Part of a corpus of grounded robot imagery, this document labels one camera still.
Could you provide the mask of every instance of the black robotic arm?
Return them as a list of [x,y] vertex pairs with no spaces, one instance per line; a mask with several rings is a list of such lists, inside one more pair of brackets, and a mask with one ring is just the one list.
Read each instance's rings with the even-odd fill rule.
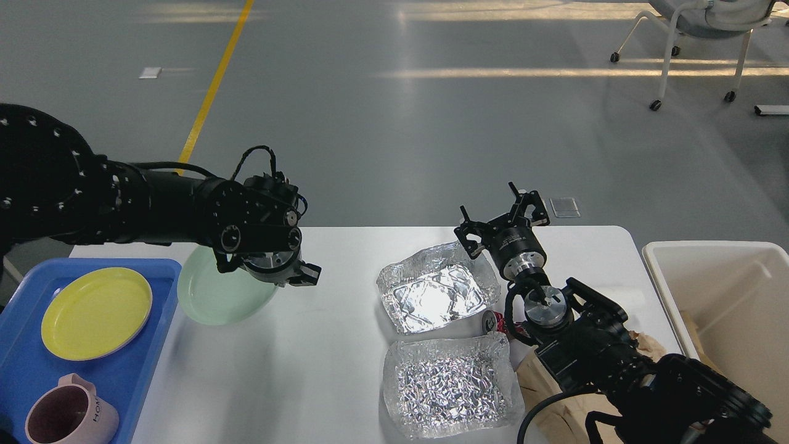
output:
[[[626,444],[774,442],[762,432],[772,413],[745,390],[696,359],[672,354],[653,362],[638,352],[624,327],[627,313],[614,301],[572,277],[564,288],[552,287],[542,268],[547,255],[532,232],[532,226],[549,223],[544,203],[536,191],[518,191],[512,182],[510,189],[515,203],[509,213],[477,222],[461,207],[464,221],[455,234],[471,258],[489,251],[509,282],[507,332],[536,346],[563,391],[527,415],[518,444],[540,409],[583,393],[604,394],[621,415],[589,413],[585,425],[592,444],[602,443],[596,423],[615,426]],[[513,320],[516,297],[524,303],[526,320],[520,325]]]
[[[96,155],[71,126],[30,107],[0,104],[0,253],[51,237],[211,247],[219,272],[246,269],[278,285],[315,285],[320,267],[301,260],[306,211],[298,188],[276,170],[243,184],[188,164],[126,164]],[[193,179],[162,168],[196,171]]]

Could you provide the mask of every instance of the crumpled aluminum foil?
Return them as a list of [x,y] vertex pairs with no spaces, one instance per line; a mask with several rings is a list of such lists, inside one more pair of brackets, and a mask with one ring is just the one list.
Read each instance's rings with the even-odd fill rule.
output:
[[492,306],[501,287],[490,262],[471,260],[459,242],[419,251],[387,265],[376,280],[381,300],[400,334],[434,330]]
[[410,439],[511,425],[525,410],[500,332],[395,342],[383,364],[383,401]]

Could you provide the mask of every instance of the white plastic bin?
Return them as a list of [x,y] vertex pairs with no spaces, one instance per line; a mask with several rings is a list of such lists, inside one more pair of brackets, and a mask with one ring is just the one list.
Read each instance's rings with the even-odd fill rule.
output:
[[789,255],[766,242],[653,242],[643,249],[675,332],[695,347],[679,311],[698,326],[705,354],[772,411],[766,432],[789,442]]

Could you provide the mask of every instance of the white chair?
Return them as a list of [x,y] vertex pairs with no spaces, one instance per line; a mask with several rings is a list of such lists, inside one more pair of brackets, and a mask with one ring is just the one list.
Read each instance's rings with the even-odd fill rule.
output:
[[619,61],[619,55],[625,47],[625,43],[633,35],[633,31],[641,19],[649,19],[668,34],[660,90],[657,100],[649,105],[649,109],[657,111],[666,95],[671,56],[679,55],[679,47],[676,46],[676,42],[681,35],[715,40],[742,36],[742,49],[735,73],[735,87],[724,97],[727,102],[733,102],[742,79],[742,66],[745,64],[750,35],[754,28],[768,22],[773,3],[775,0],[649,0],[649,4],[660,13],[661,17],[656,17],[649,11],[641,11],[636,16],[633,26],[630,27],[627,37],[619,45],[619,49],[611,54],[611,62],[617,63]]

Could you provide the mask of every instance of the gray floor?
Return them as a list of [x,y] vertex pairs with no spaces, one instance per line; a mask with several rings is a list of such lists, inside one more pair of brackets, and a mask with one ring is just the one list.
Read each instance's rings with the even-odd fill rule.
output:
[[[38,107],[116,160],[176,160],[243,1],[4,2],[0,100]],[[507,181],[577,198],[582,217],[642,246],[764,240],[789,248],[786,19],[758,29],[734,103],[738,40],[682,43],[655,113],[662,35],[645,3],[257,0],[191,161],[229,175],[268,144],[309,199],[304,225],[452,225],[488,219]],[[138,80],[161,66],[156,80]],[[263,156],[242,171],[264,169]],[[67,246],[9,256],[24,272]],[[4,280],[2,291],[9,292]]]

